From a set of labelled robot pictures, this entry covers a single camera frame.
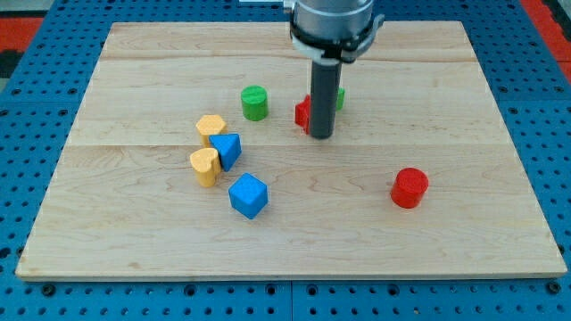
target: wooden board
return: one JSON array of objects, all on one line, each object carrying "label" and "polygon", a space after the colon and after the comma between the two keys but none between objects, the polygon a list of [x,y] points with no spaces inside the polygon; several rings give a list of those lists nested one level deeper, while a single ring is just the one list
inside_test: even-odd
[{"label": "wooden board", "polygon": [[[282,23],[113,25],[21,256],[27,281],[473,279],[567,271],[459,22],[387,22],[343,67],[326,141],[294,104],[310,61]],[[269,90],[270,115],[240,91]],[[194,124],[218,113],[243,154],[194,179]],[[421,206],[389,198],[423,169]],[[253,221],[229,206],[244,172],[269,185]]]}]

